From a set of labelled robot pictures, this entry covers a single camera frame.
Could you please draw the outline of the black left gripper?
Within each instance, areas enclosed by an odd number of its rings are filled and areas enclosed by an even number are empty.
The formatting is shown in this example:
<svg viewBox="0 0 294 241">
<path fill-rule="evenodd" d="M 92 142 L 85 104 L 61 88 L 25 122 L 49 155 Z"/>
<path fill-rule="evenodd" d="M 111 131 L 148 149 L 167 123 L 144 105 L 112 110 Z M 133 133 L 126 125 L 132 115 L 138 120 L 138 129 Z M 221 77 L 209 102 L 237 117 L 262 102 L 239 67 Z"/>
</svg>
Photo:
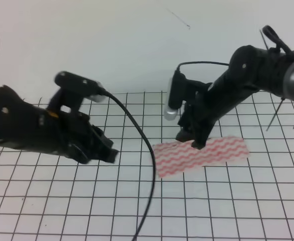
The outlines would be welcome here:
<svg viewBox="0 0 294 241">
<path fill-rule="evenodd" d="M 36 137 L 36 151 L 44 154 L 60 155 L 79 163 L 99 160 L 114 163 L 119 153 L 112 148 L 113 141 L 104 131 L 89 121 L 89 116 L 78 113 L 60 116 L 49 114 L 46 109 L 37 108 L 39 136 Z"/>
</svg>

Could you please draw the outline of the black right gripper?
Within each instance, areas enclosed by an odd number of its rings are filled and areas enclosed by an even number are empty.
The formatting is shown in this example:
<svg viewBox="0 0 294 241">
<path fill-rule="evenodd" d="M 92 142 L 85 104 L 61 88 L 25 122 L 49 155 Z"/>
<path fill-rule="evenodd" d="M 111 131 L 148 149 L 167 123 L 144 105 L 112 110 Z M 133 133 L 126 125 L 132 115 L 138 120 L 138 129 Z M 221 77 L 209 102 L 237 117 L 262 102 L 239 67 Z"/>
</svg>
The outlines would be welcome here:
<svg viewBox="0 0 294 241">
<path fill-rule="evenodd" d="M 198 93 L 194 100 L 185 104 L 178 124 L 179 141 L 194 140 L 192 148 L 201 150 L 206 146 L 209 134 L 216 121 L 237 105 L 237 97 L 229 94 Z"/>
</svg>

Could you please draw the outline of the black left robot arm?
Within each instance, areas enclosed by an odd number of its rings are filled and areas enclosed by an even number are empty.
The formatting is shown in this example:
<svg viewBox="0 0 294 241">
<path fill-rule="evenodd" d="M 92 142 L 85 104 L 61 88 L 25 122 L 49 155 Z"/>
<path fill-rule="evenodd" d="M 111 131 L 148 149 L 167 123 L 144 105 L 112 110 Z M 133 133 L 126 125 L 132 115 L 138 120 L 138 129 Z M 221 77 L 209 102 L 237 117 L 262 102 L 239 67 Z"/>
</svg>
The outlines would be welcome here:
<svg viewBox="0 0 294 241">
<path fill-rule="evenodd" d="M 61 88 L 47 108 L 40 108 L 22 100 L 10 87 L 0 87 L 0 147 L 63 156 L 81 164 L 114 163 L 119 151 L 79 111 L 83 99 Z"/>
</svg>

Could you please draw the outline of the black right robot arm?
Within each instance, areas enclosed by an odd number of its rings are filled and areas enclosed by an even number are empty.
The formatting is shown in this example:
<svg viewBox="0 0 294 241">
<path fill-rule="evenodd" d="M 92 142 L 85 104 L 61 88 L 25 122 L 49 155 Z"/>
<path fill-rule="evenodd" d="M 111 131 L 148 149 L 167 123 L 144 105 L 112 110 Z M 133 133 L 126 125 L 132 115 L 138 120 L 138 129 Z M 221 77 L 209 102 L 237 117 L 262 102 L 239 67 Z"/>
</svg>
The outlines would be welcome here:
<svg viewBox="0 0 294 241">
<path fill-rule="evenodd" d="M 202 149 L 216 121 L 250 97 L 264 90 L 281 99 L 294 101 L 294 51 L 284 54 L 251 45 L 238 48 L 227 70 L 214 82 L 202 83 L 180 78 L 189 96 L 179 119 L 179 142 L 193 141 Z"/>
</svg>

